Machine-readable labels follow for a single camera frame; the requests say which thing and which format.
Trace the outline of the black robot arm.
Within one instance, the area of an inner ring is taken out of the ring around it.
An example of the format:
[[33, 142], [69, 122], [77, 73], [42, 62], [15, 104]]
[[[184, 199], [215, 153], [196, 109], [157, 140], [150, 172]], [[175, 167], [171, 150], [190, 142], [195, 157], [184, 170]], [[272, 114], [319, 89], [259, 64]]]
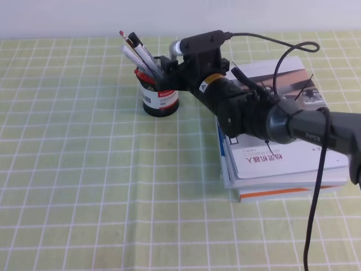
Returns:
[[295, 101], [281, 99], [252, 82], [221, 58], [220, 50], [186, 55], [182, 63], [158, 58], [164, 77], [161, 90], [189, 91], [216, 117], [229, 137], [241, 134], [281, 144], [301, 139], [349, 159], [351, 182], [360, 184], [360, 114], [331, 112], [326, 107], [303, 110]]

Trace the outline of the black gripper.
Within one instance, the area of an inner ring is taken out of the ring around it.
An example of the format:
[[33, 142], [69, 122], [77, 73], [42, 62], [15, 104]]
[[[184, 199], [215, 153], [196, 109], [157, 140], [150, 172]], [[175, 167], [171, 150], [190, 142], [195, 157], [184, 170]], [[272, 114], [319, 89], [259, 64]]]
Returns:
[[213, 74], [225, 75], [229, 71], [229, 60], [221, 56], [220, 49], [213, 49], [198, 54], [185, 55], [183, 62], [160, 56], [164, 74], [170, 73], [171, 85], [177, 91], [193, 91], [198, 89], [206, 77]]

